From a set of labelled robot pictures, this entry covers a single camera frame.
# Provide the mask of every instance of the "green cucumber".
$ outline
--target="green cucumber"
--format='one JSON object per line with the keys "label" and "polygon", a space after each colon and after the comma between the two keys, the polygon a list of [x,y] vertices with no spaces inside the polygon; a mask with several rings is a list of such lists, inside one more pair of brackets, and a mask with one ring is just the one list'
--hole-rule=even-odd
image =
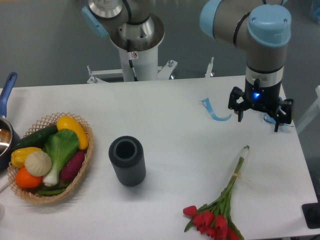
{"label": "green cucumber", "polygon": [[54,190],[39,189],[36,193],[39,194],[40,196],[51,197],[51,196],[62,194],[65,190],[66,188],[59,188]]}
{"label": "green cucumber", "polygon": [[28,147],[36,147],[43,148],[45,146],[46,141],[52,134],[56,134],[58,132],[57,125],[47,126],[45,128],[39,129],[31,133],[28,136],[22,138],[16,145],[13,146],[13,150],[28,148]]}

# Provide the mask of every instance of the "tulip bouquet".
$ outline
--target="tulip bouquet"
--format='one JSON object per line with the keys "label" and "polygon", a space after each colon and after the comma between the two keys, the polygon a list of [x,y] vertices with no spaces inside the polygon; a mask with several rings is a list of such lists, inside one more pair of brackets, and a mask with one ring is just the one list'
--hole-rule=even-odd
{"label": "tulip bouquet", "polygon": [[191,217],[184,232],[187,232],[192,226],[196,226],[197,231],[201,234],[206,233],[214,240],[244,240],[239,229],[232,222],[230,202],[233,187],[237,178],[240,177],[239,172],[248,152],[249,146],[245,146],[228,185],[215,201],[204,204],[198,209],[194,205],[183,209],[183,213]]}

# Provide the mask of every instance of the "red tulip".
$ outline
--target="red tulip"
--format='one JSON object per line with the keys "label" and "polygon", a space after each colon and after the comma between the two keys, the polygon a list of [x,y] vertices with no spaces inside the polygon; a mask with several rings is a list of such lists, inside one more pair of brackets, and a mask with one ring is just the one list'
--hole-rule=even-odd
{"label": "red tulip", "polygon": [[197,227],[197,230],[200,231],[201,234],[205,233],[207,228],[205,225],[201,225],[199,227]]}
{"label": "red tulip", "polygon": [[200,227],[204,224],[205,224],[204,214],[203,213],[196,214],[193,218],[193,225],[195,225],[196,227]]}
{"label": "red tulip", "polygon": [[205,211],[203,213],[204,224],[206,227],[210,227],[212,221],[215,219],[215,215],[211,211]]}
{"label": "red tulip", "polygon": [[228,230],[228,240],[241,240],[240,237],[236,235],[236,233],[229,227]]}
{"label": "red tulip", "polygon": [[221,229],[226,225],[227,225],[227,220],[225,219],[224,216],[222,216],[222,215],[216,216],[216,218],[215,218],[215,228],[216,229]]}
{"label": "red tulip", "polygon": [[197,207],[196,206],[188,206],[185,209],[183,209],[183,214],[194,217],[196,215]]}
{"label": "red tulip", "polygon": [[228,226],[225,225],[224,227],[222,228],[216,228],[216,240],[218,239],[225,239],[228,235]]}
{"label": "red tulip", "polygon": [[206,235],[208,236],[208,237],[212,237],[213,239],[216,237],[216,229],[214,229],[214,228],[207,228],[206,229]]}

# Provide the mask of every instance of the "saucepan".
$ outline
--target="saucepan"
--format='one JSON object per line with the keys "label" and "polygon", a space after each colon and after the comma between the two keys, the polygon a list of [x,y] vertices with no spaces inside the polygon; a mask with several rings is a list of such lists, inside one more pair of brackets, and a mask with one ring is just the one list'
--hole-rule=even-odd
{"label": "saucepan", "polygon": [[11,72],[0,94],[0,171],[9,166],[11,153],[13,152],[12,148],[20,141],[19,135],[6,119],[7,102],[17,77],[17,73]]}

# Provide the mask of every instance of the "light blue cap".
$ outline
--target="light blue cap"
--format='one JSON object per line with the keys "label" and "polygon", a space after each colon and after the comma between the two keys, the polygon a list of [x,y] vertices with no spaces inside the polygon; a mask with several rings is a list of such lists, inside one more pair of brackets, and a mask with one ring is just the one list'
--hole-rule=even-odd
{"label": "light blue cap", "polygon": [[254,40],[264,46],[284,46],[291,37],[291,14],[280,5],[258,6],[249,16],[248,31]]}
{"label": "light blue cap", "polygon": [[100,24],[100,22],[98,22],[98,20],[95,18],[95,16],[93,16],[86,6],[82,8],[81,12],[84,20],[95,34],[102,38],[109,35],[107,30],[105,30],[105,28]]}
{"label": "light blue cap", "polygon": [[210,0],[203,7],[200,14],[200,28],[210,37],[214,36],[214,20],[217,8],[222,0]]}

